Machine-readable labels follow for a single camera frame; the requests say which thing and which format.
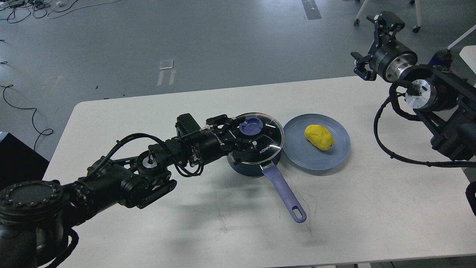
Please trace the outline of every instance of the floor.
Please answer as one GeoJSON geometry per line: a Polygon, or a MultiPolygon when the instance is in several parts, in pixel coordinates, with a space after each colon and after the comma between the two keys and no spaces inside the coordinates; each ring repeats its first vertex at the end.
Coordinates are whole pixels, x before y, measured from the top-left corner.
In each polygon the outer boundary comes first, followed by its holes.
{"type": "MultiPolygon", "coordinates": [[[[75,7],[101,2],[80,1],[75,7]]],[[[51,159],[79,102],[354,75],[350,52],[367,52],[373,40],[373,25],[365,18],[360,26],[353,26],[363,1],[315,2],[321,19],[307,20],[299,0],[120,0],[57,19],[30,16],[15,24],[0,21],[0,39],[5,40],[0,42],[0,62],[8,61],[0,65],[0,85],[14,84],[5,92],[13,105],[38,108],[35,124],[40,131],[54,129],[38,140],[36,148],[51,159]],[[174,68],[161,75],[160,62],[165,60],[173,60],[174,68]]],[[[395,12],[407,23],[397,39],[417,53],[419,63],[427,63],[476,23],[473,0],[422,1],[423,25],[417,34],[411,31],[415,7],[407,0],[372,1],[365,14],[382,10],[395,12]]],[[[0,11],[0,18],[8,14],[0,11]]],[[[18,10],[16,16],[27,14],[18,10]]],[[[476,74],[458,54],[474,44],[476,32],[452,49],[453,72],[471,84],[476,83],[476,74]]],[[[159,112],[167,113],[157,105],[159,112]]],[[[201,105],[213,105],[213,100],[190,103],[189,112],[201,105]]],[[[134,112],[140,116],[151,111],[134,112]]],[[[0,114],[0,131],[11,132],[33,147],[37,133],[31,125],[32,111],[2,102],[0,114]]],[[[394,264],[397,268],[475,267],[475,258],[394,264]]],[[[372,267],[391,267],[379,265],[372,267]]]]}

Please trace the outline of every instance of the yellow object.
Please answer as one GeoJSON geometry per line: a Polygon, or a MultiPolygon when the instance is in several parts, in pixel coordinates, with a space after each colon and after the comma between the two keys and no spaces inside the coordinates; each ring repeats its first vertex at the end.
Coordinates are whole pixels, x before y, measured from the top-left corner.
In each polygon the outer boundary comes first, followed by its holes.
{"type": "Polygon", "coordinates": [[[315,147],[326,151],[334,144],[334,137],[327,128],[319,124],[308,125],[304,131],[304,136],[315,147]]]}

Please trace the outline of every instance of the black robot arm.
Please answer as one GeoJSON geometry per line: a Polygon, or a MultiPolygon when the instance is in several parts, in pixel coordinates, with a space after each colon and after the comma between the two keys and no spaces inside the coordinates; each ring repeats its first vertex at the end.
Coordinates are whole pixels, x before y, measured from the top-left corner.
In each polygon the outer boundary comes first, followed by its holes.
{"type": "Polygon", "coordinates": [[[72,229],[97,213],[121,204],[145,208],[177,185],[168,167],[182,176],[198,176],[203,166],[222,156],[246,161],[256,149],[252,139],[237,139],[234,118],[225,114],[207,119],[200,128],[190,114],[177,118],[177,136],[166,141],[132,134],[117,141],[106,155],[88,168],[85,177],[62,186],[59,181],[19,181],[0,192],[0,266],[36,268],[54,260],[56,267],[73,251],[78,236],[72,229]],[[124,144],[138,138],[156,143],[139,156],[111,160],[124,144]],[[185,167],[197,167],[191,172],[185,167]]]}
{"type": "MultiPolygon", "coordinates": [[[[395,34],[405,24],[393,13],[383,11],[374,18],[374,41],[366,56],[358,52],[351,55],[356,60],[354,73],[364,80],[375,80],[377,74],[392,83],[389,97],[378,110],[374,121],[374,134],[379,146],[390,155],[407,163],[441,167],[476,167],[467,161],[476,155],[476,88],[461,79],[449,68],[449,51],[437,52],[429,65],[416,65],[417,55],[395,39],[395,34]],[[405,93],[397,88],[404,87],[405,93]],[[399,106],[398,97],[404,96],[415,114],[408,114],[399,106]],[[394,111],[412,121],[421,121],[433,134],[432,148],[448,157],[448,162],[423,162],[411,160],[386,148],[378,137],[378,120],[384,107],[391,104],[394,111]],[[448,120],[435,112],[456,110],[448,120]]],[[[466,189],[466,196],[476,216],[476,182],[466,189]]]]}

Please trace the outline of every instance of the table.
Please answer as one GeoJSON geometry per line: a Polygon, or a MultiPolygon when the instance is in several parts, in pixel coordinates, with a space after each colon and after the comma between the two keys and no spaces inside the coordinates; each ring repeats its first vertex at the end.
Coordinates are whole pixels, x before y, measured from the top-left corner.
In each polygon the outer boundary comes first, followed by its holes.
{"type": "MultiPolygon", "coordinates": [[[[143,210],[114,205],[75,227],[79,245],[62,267],[285,267],[476,254],[462,170],[391,160],[376,144],[373,119],[388,88],[381,79],[355,76],[79,103],[45,180],[65,184],[84,176],[130,133],[173,137],[183,113],[200,125],[223,113],[261,112],[283,125],[320,113],[343,124],[352,145],[346,165],[327,176],[282,157],[278,167],[307,212],[305,223],[292,220],[265,177],[239,175],[221,158],[200,177],[173,170],[177,188],[143,210]]],[[[380,126],[390,149],[445,160],[431,149],[423,124],[389,109],[380,126]]],[[[148,144],[134,141],[115,159],[148,144]]]]}
{"type": "Polygon", "coordinates": [[[464,47],[459,56],[468,64],[468,66],[476,73],[476,45],[464,47]]]}

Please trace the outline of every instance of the purple handle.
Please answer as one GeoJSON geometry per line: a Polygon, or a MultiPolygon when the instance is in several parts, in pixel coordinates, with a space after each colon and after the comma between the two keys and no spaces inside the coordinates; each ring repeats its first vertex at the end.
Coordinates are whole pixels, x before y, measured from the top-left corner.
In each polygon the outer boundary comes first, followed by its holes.
{"type": "Polygon", "coordinates": [[[274,188],[276,188],[294,221],[299,223],[304,222],[307,219],[307,215],[296,196],[293,194],[293,191],[291,191],[291,188],[289,188],[289,185],[284,180],[278,167],[275,165],[265,166],[263,167],[263,174],[273,183],[274,188]],[[299,211],[301,215],[296,215],[295,210],[299,211]]]}

